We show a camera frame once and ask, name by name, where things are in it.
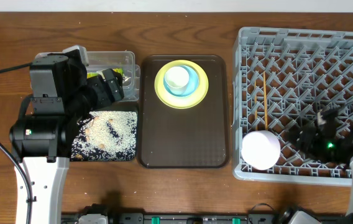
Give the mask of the green yellow snack wrapper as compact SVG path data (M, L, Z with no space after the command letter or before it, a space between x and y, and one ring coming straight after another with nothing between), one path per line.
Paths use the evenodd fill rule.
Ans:
M117 73L120 73L122 78L125 77L123 69L121 69L121 68L112 68L112 70L117 72ZM103 72L104 72L104 70L97 70L95 72L88 72L87 73L87 78L91 78L91 77L100 75L105 80L106 78L105 78Z

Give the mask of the wooden chopstick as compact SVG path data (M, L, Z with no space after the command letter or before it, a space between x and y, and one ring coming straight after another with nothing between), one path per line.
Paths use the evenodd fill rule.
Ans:
M257 80L255 80L254 82L254 90L257 88ZM254 105L257 104L257 94L255 93L254 95ZM255 109L255 112L254 112L254 121L257 120L257 109Z
M264 89L264 124L265 130L268 130L268 116L267 116L267 85L266 85L266 72L263 72L263 89Z

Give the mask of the white rice bowl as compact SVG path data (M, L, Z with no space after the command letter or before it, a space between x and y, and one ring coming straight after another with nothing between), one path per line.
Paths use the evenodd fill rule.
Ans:
M280 142L270 131L252 131L242 139L242 159L257 170L272 168L281 153Z

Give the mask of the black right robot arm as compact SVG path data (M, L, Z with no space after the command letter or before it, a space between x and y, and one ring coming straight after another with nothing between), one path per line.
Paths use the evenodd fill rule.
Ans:
M319 112L315 122L287 132L287 139L295 149L314 160L345 164L350 168L352 185L348 211L334 223L353 223L353 128L346 137L336 139L337 114L337 109Z

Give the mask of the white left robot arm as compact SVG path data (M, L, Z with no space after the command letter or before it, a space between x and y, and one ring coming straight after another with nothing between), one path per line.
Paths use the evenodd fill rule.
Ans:
M112 69L89 78L80 45L38 57L29 66L33 93L11 127L16 159L16 223L60 223L62 193L78 121L124 98L122 76Z

